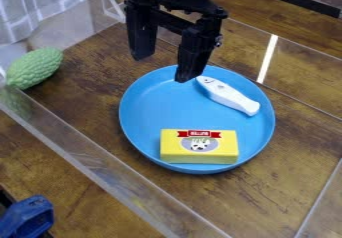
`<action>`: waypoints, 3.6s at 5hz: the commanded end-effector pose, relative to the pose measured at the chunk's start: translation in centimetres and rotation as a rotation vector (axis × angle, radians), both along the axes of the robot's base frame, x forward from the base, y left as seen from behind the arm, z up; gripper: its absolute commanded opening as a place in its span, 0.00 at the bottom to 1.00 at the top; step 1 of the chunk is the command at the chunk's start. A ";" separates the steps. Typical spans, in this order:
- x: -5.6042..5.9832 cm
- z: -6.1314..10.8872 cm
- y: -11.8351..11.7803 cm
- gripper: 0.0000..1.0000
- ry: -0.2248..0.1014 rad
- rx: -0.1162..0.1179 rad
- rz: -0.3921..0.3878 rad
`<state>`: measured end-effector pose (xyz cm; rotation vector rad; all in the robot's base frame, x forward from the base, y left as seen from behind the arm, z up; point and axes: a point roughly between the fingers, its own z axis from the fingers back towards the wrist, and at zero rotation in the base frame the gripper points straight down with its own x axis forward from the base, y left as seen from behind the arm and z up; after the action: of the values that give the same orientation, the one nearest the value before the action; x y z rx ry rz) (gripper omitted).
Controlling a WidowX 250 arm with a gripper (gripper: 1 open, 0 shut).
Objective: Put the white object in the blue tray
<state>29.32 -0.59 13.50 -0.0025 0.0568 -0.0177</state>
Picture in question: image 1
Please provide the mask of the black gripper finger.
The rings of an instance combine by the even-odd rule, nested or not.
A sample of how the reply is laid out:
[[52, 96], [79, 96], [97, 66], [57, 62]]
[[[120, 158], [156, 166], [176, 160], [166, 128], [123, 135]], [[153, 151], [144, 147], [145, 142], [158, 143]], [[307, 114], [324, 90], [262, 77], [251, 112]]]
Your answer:
[[184, 83], [203, 73], [212, 50], [222, 45], [220, 25], [220, 19], [200, 18], [182, 32], [176, 82]]
[[158, 25], [153, 22], [155, 4], [128, 2], [125, 6], [125, 22], [128, 44], [135, 60], [141, 60], [155, 53]]

